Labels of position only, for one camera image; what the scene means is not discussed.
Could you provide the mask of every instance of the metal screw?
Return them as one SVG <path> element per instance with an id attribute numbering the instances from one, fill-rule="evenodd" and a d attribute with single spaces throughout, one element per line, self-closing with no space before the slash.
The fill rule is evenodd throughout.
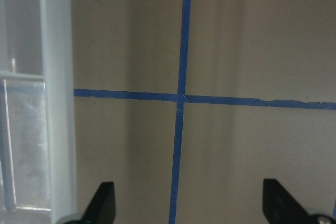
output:
<path id="1" fill-rule="evenodd" d="M 317 221 L 319 224 L 331 224 L 331 220 L 327 217 L 320 216 L 319 218 L 317 218 Z"/>

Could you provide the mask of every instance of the white plastic container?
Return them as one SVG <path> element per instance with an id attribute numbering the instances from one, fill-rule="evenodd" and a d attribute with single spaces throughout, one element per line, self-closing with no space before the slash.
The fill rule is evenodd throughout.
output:
<path id="1" fill-rule="evenodd" d="M 76 212 L 70 0 L 0 0 L 0 223 Z"/>

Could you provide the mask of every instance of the beige surface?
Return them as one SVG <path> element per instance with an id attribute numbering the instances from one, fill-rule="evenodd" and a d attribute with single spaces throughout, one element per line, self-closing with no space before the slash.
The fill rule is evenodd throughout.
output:
<path id="1" fill-rule="evenodd" d="M 192 0 L 187 93 L 335 101 L 336 0 Z"/>
<path id="2" fill-rule="evenodd" d="M 175 93 L 182 0 L 72 0 L 75 88 Z"/>
<path id="3" fill-rule="evenodd" d="M 115 182 L 115 224 L 168 223 L 175 104 L 75 98 L 78 205 Z"/>
<path id="4" fill-rule="evenodd" d="M 187 104 L 177 224 L 267 223 L 262 180 L 332 214 L 334 111 Z"/>

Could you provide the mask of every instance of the black object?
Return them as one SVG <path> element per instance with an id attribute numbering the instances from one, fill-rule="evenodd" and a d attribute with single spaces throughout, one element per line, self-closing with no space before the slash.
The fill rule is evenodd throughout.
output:
<path id="1" fill-rule="evenodd" d="M 276 179 L 264 179 L 263 212 L 270 224 L 336 224 L 325 215 L 309 215 Z"/>
<path id="2" fill-rule="evenodd" d="M 113 224 L 116 199 L 113 182 L 103 182 L 93 196 L 80 220 L 67 221 L 65 224 Z"/>

